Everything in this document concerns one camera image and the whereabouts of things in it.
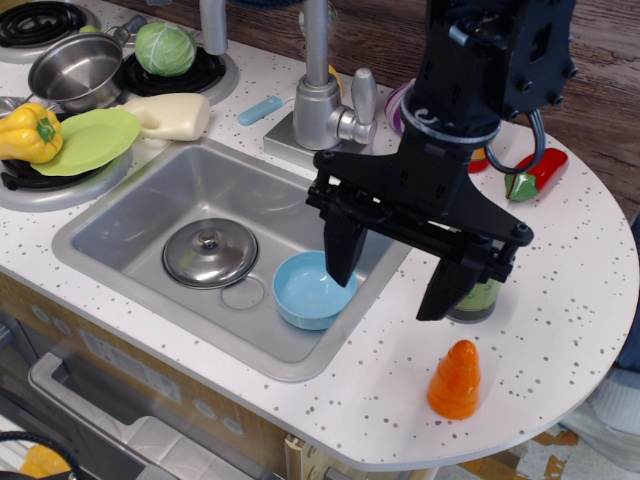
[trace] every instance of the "sink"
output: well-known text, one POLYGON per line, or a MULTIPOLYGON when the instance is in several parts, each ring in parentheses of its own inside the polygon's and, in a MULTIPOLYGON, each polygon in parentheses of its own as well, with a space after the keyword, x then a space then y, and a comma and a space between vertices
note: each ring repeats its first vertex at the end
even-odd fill
POLYGON ((325 331, 279 316, 272 278, 286 258, 322 250, 324 222, 306 205, 309 181, 210 139, 173 144, 61 228, 53 252, 85 273, 266 375, 302 381, 344 344, 409 251, 369 232, 356 269, 358 290, 325 331), (195 289, 162 263, 184 225, 226 218, 247 227, 258 258, 239 282, 195 289))

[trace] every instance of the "countertop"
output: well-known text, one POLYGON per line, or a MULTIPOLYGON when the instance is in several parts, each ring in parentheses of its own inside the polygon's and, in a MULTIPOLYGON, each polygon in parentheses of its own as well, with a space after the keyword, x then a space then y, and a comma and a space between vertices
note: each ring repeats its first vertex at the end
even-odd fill
MULTIPOLYGON (((103 28, 132 14, 97 0, 79 3, 103 28)), ((311 171, 262 152, 263 135, 291 103, 251 127, 237 122, 240 112, 270 95, 293 96, 304 65, 234 42, 228 54, 240 81, 212 108, 206 136, 311 181, 311 171)), ((0 95, 27 96, 29 66, 0 68, 0 95)), ((348 91, 350 79, 343 82, 348 91)), ((379 87, 376 154, 393 152, 399 141, 382 115, 388 93, 379 87)), ((505 124, 494 147, 515 163, 532 145, 527 128, 505 124)), ((132 171, 165 146, 136 140, 132 171)), ((548 146, 565 149, 553 138, 548 146)), ((356 468, 459 463, 531 438, 576 407, 606 375, 631 325, 639 279, 627 221, 600 180, 569 157, 555 185, 528 203, 508 203, 496 171, 474 176, 487 197, 536 235, 519 251, 489 319, 472 325, 415 320, 438 259, 414 249, 329 366, 300 383, 247 367, 60 262, 51 251, 55 232, 92 202, 48 213, 0 208, 0 271, 356 468), (480 354, 481 405, 467 420, 448 421, 430 408, 425 392, 439 359, 461 339, 472 340, 480 354)))

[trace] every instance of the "cable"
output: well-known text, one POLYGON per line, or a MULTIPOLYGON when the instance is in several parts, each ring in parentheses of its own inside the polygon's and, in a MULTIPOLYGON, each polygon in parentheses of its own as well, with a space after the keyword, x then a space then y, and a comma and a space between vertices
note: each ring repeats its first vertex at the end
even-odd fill
POLYGON ((50 448, 58 455, 60 455, 69 468, 71 468, 71 472, 75 476, 76 480, 83 480, 84 475, 82 474, 82 470, 80 470, 80 465, 76 461, 75 458, 71 456, 67 450, 62 448, 61 445, 54 442, 53 440, 44 437, 42 435, 37 435, 35 433, 30 432, 0 432, 0 442, 9 442, 9 441, 24 441, 24 442, 32 442, 39 443, 40 445, 44 445, 47 448, 50 448))
POLYGON ((506 167, 498 160, 498 158, 493 153, 493 150, 491 150, 491 147, 489 147, 488 145, 485 147, 487 160, 489 160, 491 166, 499 172, 505 173, 507 175, 519 175, 528 170, 531 170, 538 163, 540 163, 540 160, 542 160, 544 151, 547 148, 547 140, 544 132, 544 124, 542 123, 542 116, 540 115, 540 110, 535 109, 532 112, 527 113, 527 118, 529 120, 529 124, 531 125, 531 130, 533 131, 533 138, 535 143, 533 158, 527 165, 520 168, 506 167))

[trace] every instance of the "orange cone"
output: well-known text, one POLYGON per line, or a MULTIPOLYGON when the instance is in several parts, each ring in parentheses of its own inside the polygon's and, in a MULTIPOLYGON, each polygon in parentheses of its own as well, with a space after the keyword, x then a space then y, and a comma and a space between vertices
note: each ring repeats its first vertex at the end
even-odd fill
POLYGON ((460 340, 440 361, 427 390, 431 407, 443 417, 470 417, 480 403, 480 356, 473 342, 460 340))

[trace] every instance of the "blue bowl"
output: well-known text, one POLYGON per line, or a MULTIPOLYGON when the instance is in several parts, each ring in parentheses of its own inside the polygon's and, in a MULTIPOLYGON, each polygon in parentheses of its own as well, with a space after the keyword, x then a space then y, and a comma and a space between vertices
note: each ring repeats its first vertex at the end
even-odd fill
POLYGON ((356 293, 351 275, 346 287, 327 273, 324 252, 303 252, 285 260, 273 277, 278 313, 305 330, 325 330, 356 293))

